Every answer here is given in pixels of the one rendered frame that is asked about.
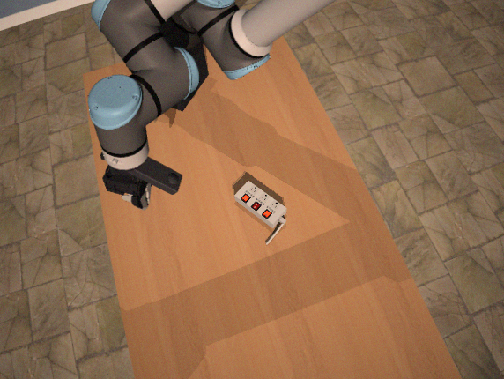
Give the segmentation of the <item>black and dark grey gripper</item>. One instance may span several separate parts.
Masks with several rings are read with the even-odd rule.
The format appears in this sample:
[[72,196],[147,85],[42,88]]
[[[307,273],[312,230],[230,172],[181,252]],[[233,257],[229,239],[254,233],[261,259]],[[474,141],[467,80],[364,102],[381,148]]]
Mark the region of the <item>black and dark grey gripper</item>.
[[[132,203],[137,208],[146,210],[145,207],[148,207],[150,203],[152,185],[128,173],[128,171],[135,170],[140,166],[122,170],[114,169],[108,165],[102,179],[107,191],[120,194],[123,200]],[[124,195],[124,193],[129,195]]]

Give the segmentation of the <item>beige power strip panel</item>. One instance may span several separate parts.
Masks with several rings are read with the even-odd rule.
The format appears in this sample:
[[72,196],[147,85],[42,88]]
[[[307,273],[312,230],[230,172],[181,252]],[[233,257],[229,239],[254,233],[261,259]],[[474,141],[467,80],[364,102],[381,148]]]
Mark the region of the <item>beige power strip panel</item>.
[[281,223],[280,228],[286,223],[283,218],[286,214],[286,207],[256,187],[252,182],[247,181],[243,187],[234,195],[235,201],[244,206],[271,228]]

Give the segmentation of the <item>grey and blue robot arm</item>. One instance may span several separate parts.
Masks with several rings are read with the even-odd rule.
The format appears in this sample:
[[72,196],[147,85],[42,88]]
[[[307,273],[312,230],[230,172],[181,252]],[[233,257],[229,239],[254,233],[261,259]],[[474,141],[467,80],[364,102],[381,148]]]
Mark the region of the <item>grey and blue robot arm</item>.
[[94,22],[132,73],[105,77],[88,95],[107,164],[128,170],[144,162],[128,173],[178,192],[182,175],[147,157],[145,126],[196,90],[199,70],[187,50],[202,41],[236,80],[270,59],[276,39],[334,1],[261,0],[240,10],[235,0],[95,0]]

